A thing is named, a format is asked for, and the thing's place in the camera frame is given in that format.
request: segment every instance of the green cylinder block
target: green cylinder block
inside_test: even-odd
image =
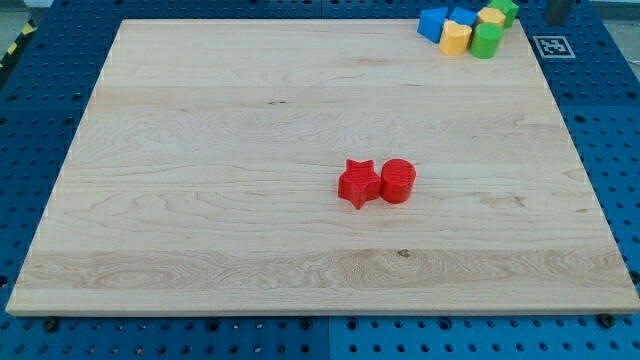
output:
[[[498,50],[502,34],[502,28],[496,24],[479,24],[473,32],[471,54],[479,59],[492,58]]]

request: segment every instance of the blue block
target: blue block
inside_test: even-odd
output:
[[[459,6],[456,6],[456,8],[453,9],[451,16],[449,16],[449,20],[455,21],[460,25],[468,25],[470,27],[473,27],[477,18],[478,13]]]
[[[449,9],[446,7],[422,10],[420,13],[418,32],[434,43],[439,43],[440,35],[442,35],[442,26],[444,25],[448,12]]]

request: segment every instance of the blue pegboard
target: blue pegboard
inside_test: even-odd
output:
[[[125,18],[417,18],[480,0],[57,0],[0,91],[0,304],[6,305],[120,21]],[[578,1],[564,26],[521,1],[533,36],[564,36],[575,59],[541,68],[631,270],[640,271],[640,85]],[[43,319],[0,313],[0,359],[640,358],[640,316],[605,328],[576,317]]]

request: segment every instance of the red cylinder block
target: red cylinder block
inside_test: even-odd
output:
[[[416,169],[404,159],[392,159],[382,167],[380,196],[392,204],[407,201],[411,196]]]

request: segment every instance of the wooden board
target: wooden board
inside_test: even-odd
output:
[[[347,158],[415,163],[355,210]],[[124,21],[8,305],[18,316],[640,307],[521,26]]]

